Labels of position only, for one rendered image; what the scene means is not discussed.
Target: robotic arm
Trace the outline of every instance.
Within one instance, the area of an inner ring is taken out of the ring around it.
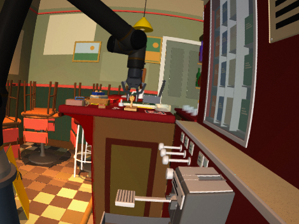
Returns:
[[[136,89],[136,100],[138,94],[143,93],[146,84],[142,82],[144,58],[146,52],[146,34],[141,30],[135,30],[126,23],[111,8],[100,0],[68,0],[71,4],[99,24],[112,36],[108,39],[107,49],[109,52],[128,55],[128,78],[122,82],[122,87],[129,100],[130,89]]]

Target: red wall trim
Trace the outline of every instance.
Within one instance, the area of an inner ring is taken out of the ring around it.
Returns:
[[[37,87],[49,87],[49,84],[36,84]],[[74,88],[74,85],[58,85],[59,88]],[[92,90],[92,87],[87,85],[82,85],[81,89],[89,89]],[[102,90],[108,90],[108,87],[102,87]],[[110,91],[118,91],[118,87],[111,87]],[[145,94],[158,94],[158,91],[151,91],[151,90],[145,90]]]
[[[31,11],[33,11],[34,13],[36,13],[37,15],[46,15],[46,14],[55,14],[55,13],[80,13],[80,10],[69,10],[69,11],[47,11],[44,13],[37,13],[36,11],[34,11],[32,8],[30,8]],[[143,11],[132,11],[132,10],[113,10],[115,12],[122,12],[122,13],[144,13]],[[187,20],[194,20],[194,21],[198,21],[198,22],[203,22],[203,20],[199,20],[197,18],[191,18],[191,17],[182,17],[179,15],[172,15],[172,14],[165,14],[165,13],[153,13],[153,12],[149,12],[146,11],[146,14],[154,14],[154,15],[164,15],[167,17],[177,17],[177,18],[184,18]]]

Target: table pedestal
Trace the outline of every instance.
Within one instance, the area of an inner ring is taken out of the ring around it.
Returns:
[[[46,153],[45,144],[41,143],[41,153],[33,153],[29,156],[28,159],[30,162],[34,164],[52,164],[58,158],[56,155],[53,155],[52,153]]]

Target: yellow sign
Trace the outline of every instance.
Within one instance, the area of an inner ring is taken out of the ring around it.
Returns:
[[[17,192],[18,198],[20,199],[24,213],[26,214],[27,219],[29,219],[29,199],[25,191],[23,181],[21,180],[21,175],[18,171],[17,163],[15,162],[15,156],[13,155],[11,145],[6,152],[6,156],[8,160],[17,168],[17,178],[13,181],[13,186],[15,187],[15,191]]]

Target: door frame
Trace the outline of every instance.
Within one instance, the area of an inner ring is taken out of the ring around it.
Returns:
[[[139,148],[150,148],[151,159],[149,162],[148,186],[146,188],[146,196],[151,197],[153,193],[156,155],[158,153],[158,143],[150,143],[144,141],[131,141],[125,139],[106,138],[106,154],[105,154],[105,212],[110,213],[110,176],[111,176],[111,147],[112,145],[131,146]],[[150,216],[150,202],[145,202],[144,217]]]
[[[160,75],[159,75],[159,84],[158,84],[158,94],[161,89],[163,78],[164,78],[164,70],[165,70],[165,60],[166,60],[166,46],[168,41],[180,42],[180,43],[189,43],[191,45],[201,46],[202,43],[199,41],[192,41],[190,39],[181,39],[181,38],[173,38],[170,36],[163,36],[162,42],[162,53],[161,53],[161,64],[160,64]]]

